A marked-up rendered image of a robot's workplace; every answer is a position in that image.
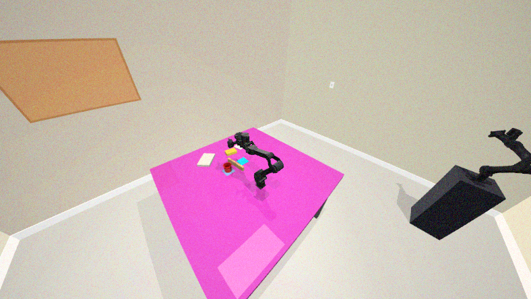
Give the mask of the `yellow block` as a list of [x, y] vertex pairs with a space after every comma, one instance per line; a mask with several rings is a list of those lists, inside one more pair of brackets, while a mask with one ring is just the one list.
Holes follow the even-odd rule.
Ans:
[[235, 148], [231, 148], [224, 151], [227, 156], [233, 155], [237, 153], [237, 150]]

